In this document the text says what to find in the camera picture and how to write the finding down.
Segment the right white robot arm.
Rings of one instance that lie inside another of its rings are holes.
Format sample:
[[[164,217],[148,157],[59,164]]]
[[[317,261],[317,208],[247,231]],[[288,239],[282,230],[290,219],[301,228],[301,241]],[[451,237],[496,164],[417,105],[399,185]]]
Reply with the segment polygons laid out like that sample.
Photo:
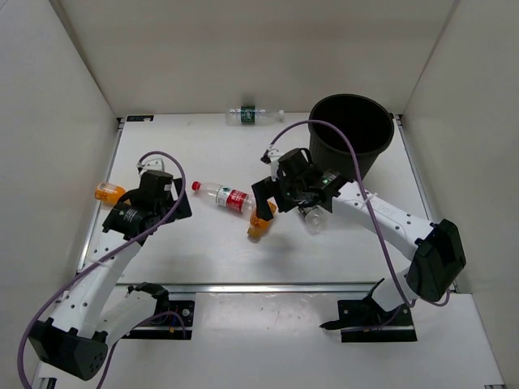
[[[402,306],[424,300],[435,306],[446,303],[453,281],[466,265],[458,227],[413,216],[349,181],[333,169],[322,170],[306,148],[280,156],[270,147],[261,157],[270,174],[253,184],[256,214],[271,220],[268,201],[280,212],[320,207],[372,231],[383,247],[395,247],[410,262],[395,271],[387,261],[390,277],[379,281],[361,301],[358,311],[365,325],[381,325]]]

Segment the clear bottle green label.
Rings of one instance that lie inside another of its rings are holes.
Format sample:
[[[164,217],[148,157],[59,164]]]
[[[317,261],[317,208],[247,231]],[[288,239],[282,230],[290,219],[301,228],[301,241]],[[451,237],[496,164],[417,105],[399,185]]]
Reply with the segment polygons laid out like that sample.
[[[242,105],[230,109],[225,114],[228,126],[271,126],[285,119],[284,110],[268,110],[257,108],[255,105]]]

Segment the clear plastic bottle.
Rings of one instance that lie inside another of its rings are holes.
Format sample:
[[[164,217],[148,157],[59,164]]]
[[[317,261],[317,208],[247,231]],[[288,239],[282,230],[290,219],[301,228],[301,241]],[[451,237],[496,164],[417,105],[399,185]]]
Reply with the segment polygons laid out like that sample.
[[[308,233],[319,234],[328,227],[328,217],[319,206],[299,207],[298,211]]]

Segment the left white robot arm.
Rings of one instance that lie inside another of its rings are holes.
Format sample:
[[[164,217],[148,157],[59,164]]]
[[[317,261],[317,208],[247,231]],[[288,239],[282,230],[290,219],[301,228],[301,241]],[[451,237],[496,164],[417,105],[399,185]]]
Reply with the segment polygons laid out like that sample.
[[[139,185],[109,211],[91,263],[52,300],[45,320],[34,319],[26,337],[40,361],[83,381],[105,372],[116,343],[142,324],[175,317],[169,292],[159,284],[131,286],[114,307],[105,304],[130,261],[163,224],[192,215],[186,180],[165,170],[161,158],[140,159]]]

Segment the orange juice bottle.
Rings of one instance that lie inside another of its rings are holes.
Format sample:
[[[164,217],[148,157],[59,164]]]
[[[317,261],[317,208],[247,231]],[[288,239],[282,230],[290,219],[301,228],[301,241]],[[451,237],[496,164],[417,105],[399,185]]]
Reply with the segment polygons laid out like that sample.
[[[264,235],[266,235],[274,221],[274,217],[277,212],[277,205],[271,201],[268,201],[268,206],[272,213],[271,220],[264,220],[264,219],[259,218],[256,215],[256,207],[251,202],[246,203],[246,205],[243,208],[243,213],[247,214],[247,218],[249,219],[249,227],[247,230],[247,236],[252,241],[258,241]]]
[[[121,186],[116,186],[108,182],[101,182],[95,189],[94,197],[105,205],[113,206],[125,193],[126,190]]]

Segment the clear bottle red label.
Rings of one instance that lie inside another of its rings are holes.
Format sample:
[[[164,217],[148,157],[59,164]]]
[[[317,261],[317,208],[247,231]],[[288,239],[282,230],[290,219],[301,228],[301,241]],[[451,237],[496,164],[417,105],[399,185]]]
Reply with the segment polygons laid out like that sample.
[[[197,198],[202,199],[205,203],[214,207],[222,207],[243,217],[251,216],[255,210],[255,198],[251,194],[231,186],[194,181],[191,183],[191,190]]]

